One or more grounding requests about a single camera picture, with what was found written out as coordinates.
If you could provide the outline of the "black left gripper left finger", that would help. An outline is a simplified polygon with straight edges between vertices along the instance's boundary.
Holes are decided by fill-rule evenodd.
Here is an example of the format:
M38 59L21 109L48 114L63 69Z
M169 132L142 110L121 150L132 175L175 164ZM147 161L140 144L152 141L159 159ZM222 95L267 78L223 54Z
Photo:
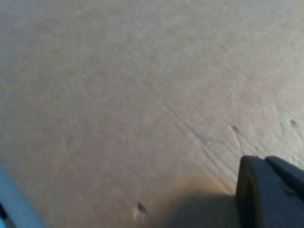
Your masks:
M304 226L304 190L290 188L265 158L240 159L236 204L242 228Z

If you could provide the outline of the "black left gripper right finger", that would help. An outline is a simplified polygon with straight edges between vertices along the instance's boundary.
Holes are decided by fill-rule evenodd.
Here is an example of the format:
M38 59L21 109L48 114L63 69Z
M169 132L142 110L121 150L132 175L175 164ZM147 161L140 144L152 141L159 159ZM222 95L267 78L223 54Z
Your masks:
M304 189L303 170L276 156L267 156L265 161L290 188Z

